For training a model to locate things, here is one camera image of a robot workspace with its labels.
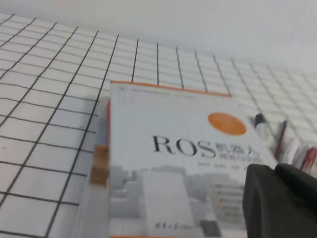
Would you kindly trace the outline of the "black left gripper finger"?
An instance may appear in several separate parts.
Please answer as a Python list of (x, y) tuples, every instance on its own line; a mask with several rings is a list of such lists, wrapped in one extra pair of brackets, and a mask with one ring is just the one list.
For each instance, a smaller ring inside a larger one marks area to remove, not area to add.
[(251, 164), (243, 213), (250, 238), (315, 238), (317, 179), (288, 164)]

